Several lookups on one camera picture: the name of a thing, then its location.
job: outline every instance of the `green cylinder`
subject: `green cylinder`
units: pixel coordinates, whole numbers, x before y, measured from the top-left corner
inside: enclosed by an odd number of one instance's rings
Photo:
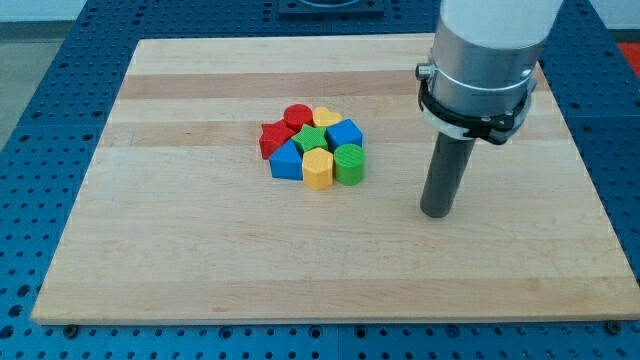
[[[347,186],[356,185],[364,178],[364,150],[355,144],[340,145],[333,153],[336,180]]]

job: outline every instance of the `blue cube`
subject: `blue cube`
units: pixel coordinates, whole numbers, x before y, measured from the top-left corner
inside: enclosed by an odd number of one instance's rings
[[[340,145],[355,144],[362,147],[362,131],[351,119],[344,119],[327,128],[329,150],[334,152]]]
[[[269,165],[274,178],[302,180],[302,157],[293,140],[287,140],[269,157]]]

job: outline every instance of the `wood grain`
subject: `wood grain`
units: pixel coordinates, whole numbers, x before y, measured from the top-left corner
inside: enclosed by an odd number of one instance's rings
[[[33,318],[640,317],[640,289],[539,70],[522,130],[502,147],[476,145],[447,218],[422,214],[436,133],[419,112],[410,69],[432,41],[140,42]],[[286,61],[308,51],[316,56]],[[259,125],[298,102],[327,106],[363,129],[361,184],[315,192],[270,177]]]

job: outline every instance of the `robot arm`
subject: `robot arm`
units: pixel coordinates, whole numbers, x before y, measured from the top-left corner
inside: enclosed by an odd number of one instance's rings
[[[443,0],[418,64],[419,105],[440,131],[421,208],[448,214],[476,138],[504,144],[524,122],[533,69],[563,0]]]

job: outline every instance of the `blue table surface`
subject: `blue table surface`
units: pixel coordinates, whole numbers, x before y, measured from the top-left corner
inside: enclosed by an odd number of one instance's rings
[[[89,0],[0,154],[0,359],[640,359],[638,321],[76,329],[29,319],[138,40],[435,30],[439,1],[383,1],[382,16],[279,18],[272,1]],[[587,0],[565,1],[542,64],[639,277],[640,83]]]

